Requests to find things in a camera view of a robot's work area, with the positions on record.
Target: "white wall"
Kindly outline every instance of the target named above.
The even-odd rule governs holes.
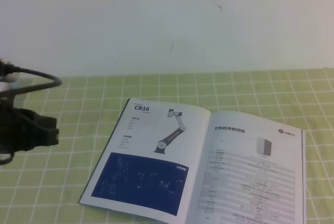
[[[334,0],[213,1],[0,0],[0,57],[57,75],[334,67]]]

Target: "booklet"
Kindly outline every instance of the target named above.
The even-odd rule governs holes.
[[[79,203],[172,224],[306,223],[302,130],[129,99]]]

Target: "table surface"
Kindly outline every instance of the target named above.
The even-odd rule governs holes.
[[[77,204],[129,97],[242,111],[306,130],[307,223],[334,223],[334,69],[72,77],[17,97],[17,107],[56,117],[60,138],[0,167],[0,223],[156,223]]]

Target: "black cord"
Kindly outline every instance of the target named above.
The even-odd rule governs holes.
[[[53,80],[53,82],[2,91],[2,92],[0,92],[0,98],[11,97],[11,96],[15,96],[15,95],[20,95],[22,93],[34,92],[34,91],[38,91],[38,90],[52,88],[52,87],[60,86],[62,84],[62,81],[59,78],[57,78],[53,75],[50,75],[50,74],[45,74],[45,73],[42,73],[42,72],[39,72],[39,71],[34,71],[34,70],[30,70],[30,69],[16,67],[16,66],[11,65],[11,64],[6,64],[5,66],[7,67],[6,74],[11,74],[11,73],[33,74],[33,75],[37,75],[37,76],[40,76],[40,77],[44,77],[44,78]]]

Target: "blue image panel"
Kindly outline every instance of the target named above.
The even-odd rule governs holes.
[[[174,162],[112,152],[91,196],[176,216],[187,174]]]

